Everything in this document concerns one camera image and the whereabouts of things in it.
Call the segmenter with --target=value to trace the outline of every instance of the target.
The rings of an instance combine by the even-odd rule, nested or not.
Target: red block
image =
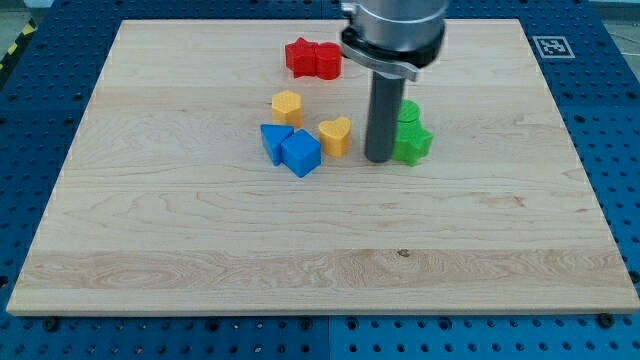
[[[322,43],[316,47],[316,75],[324,80],[333,80],[342,70],[340,45]]]
[[[316,76],[316,47],[318,43],[303,38],[285,46],[287,68],[293,71],[293,77]]]

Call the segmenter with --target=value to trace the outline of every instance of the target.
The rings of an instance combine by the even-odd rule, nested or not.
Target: wood grain
[[[416,167],[363,156],[369,73],[294,80],[342,21],[124,21],[8,311],[15,315],[633,312],[638,296],[519,23],[448,22],[407,97]],[[352,150],[271,165],[271,96]]]

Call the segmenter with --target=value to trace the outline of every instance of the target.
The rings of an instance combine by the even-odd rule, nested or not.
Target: metal cylinder
[[[372,162],[391,159],[405,79],[372,72],[369,119],[364,153]]]
[[[447,7],[447,0],[358,0],[343,3],[342,9],[368,44],[410,52],[440,36]]]

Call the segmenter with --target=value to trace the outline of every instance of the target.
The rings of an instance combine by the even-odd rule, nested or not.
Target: blue pegboard
[[[518,18],[532,46],[535,36],[566,38],[574,59],[534,53],[637,281],[640,85],[590,5],[454,0],[449,16]],[[3,309],[122,19],[338,17],[336,0],[58,0],[0,93]],[[16,319],[3,311],[0,359],[637,359],[639,327],[639,315]]]

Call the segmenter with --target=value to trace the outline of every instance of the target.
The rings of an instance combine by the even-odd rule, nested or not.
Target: yellow black warning tape
[[[36,31],[36,24],[33,19],[29,20],[29,23],[24,26],[22,32],[18,35],[18,38],[13,42],[7,53],[0,60],[0,91],[4,87],[13,69],[18,64],[18,60],[24,53],[33,38]]]

